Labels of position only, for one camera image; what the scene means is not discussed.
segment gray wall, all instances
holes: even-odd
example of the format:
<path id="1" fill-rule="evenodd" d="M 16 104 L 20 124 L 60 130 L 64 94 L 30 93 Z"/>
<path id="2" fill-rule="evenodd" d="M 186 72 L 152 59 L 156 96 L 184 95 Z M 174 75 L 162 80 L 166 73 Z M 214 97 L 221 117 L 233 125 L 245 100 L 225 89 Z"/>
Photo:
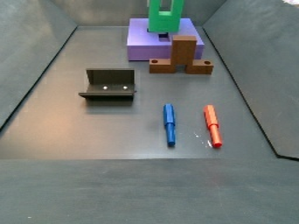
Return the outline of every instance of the gray wall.
<path id="1" fill-rule="evenodd" d="M 202 27 L 277 155 L 299 158 L 299 10 L 228 0 Z"/>
<path id="2" fill-rule="evenodd" d="M 46 0 L 0 0 L 0 128 L 76 24 Z"/>
<path id="3" fill-rule="evenodd" d="M 129 18 L 146 18 L 146 0 L 52 0 L 78 25 L 128 25 Z M 202 25 L 226 0 L 185 0 L 182 16 Z"/>

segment gray floor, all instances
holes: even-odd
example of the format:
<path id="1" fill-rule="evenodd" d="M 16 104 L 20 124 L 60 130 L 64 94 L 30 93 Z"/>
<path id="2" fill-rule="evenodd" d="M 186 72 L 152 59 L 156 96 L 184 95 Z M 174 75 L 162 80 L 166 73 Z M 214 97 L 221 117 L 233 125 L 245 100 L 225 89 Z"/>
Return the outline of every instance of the gray floor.
<path id="1" fill-rule="evenodd" d="M 212 76 L 160 75 L 146 72 L 145 62 L 126 63 L 126 28 L 78 28 L 1 132 L 0 157 L 29 158 L 0 161 L 2 223 L 297 222 L 299 164 L 274 158 L 201 37 Z M 134 68 L 130 107 L 86 104 L 77 96 L 86 67 Z M 165 102 L 176 108 L 174 149 L 164 141 Z M 218 112 L 220 150 L 208 145 L 206 103 Z"/>
<path id="2" fill-rule="evenodd" d="M 148 62 L 126 62 L 125 27 L 80 27 L 1 132 L 0 158 L 241 158 L 274 155 L 229 74 L 202 34 L 212 76 L 149 74 Z M 134 69 L 130 106 L 86 103 L 86 68 Z M 166 147 L 162 105 L 176 113 L 173 149 Z M 210 148 L 201 109 L 217 110 L 222 147 Z"/>
<path id="3" fill-rule="evenodd" d="M 297 170 L 281 159 L 2 160 L 1 222 L 295 224 Z"/>

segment brown wooden block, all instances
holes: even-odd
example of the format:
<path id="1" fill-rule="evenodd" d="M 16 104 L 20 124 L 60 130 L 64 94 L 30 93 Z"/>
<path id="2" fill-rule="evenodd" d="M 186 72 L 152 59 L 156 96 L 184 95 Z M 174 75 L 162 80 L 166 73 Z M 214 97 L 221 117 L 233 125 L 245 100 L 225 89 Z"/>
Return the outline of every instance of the brown wooden block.
<path id="1" fill-rule="evenodd" d="M 174 66 L 169 59 L 149 59 L 149 74 L 173 74 Z"/>
<path id="2" fill-rule="evenodd" d="M 210 74 L 212 72 L 212 62 L 205 59 L 194 59 L 192 65 L 185 67 L 184 72 L 186 74 Z"/>
<path id="3" fill-rule="evenodd" d="M 197 39 L 194 36 L 172 36 L 172 65 L 192 63 Z"/>

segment purple block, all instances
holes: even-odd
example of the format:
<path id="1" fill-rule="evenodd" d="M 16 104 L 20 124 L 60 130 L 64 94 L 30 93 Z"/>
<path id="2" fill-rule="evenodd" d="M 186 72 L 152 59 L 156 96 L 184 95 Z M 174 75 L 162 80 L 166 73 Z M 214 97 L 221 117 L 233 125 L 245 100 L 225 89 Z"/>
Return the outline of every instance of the purple block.
<path id="1" fill-rule="evenodd" d="M 172 51 L 172 36 L 186 35 L 197 39 L 194 59 L 201 58 L 204 44 L 201 37 L 188 18 L 181 18 L 180 30 L 169 33 L 146 31 L 148 18 L 130 18 L 126 35 L 128 60 L 169 59 Z"/>

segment green object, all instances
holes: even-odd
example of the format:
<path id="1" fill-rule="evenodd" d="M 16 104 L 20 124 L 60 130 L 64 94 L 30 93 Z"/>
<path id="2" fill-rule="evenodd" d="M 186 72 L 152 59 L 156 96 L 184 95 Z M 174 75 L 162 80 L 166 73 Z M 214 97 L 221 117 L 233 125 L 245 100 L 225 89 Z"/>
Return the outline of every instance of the green object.
<path id="1" fill-rule="evenodd" d="M 160 11 L 161 0 L 149 1 L 148 31 L 177 32 L 182 14 L 182 0 L 172 0 L 169 11 Z"/>

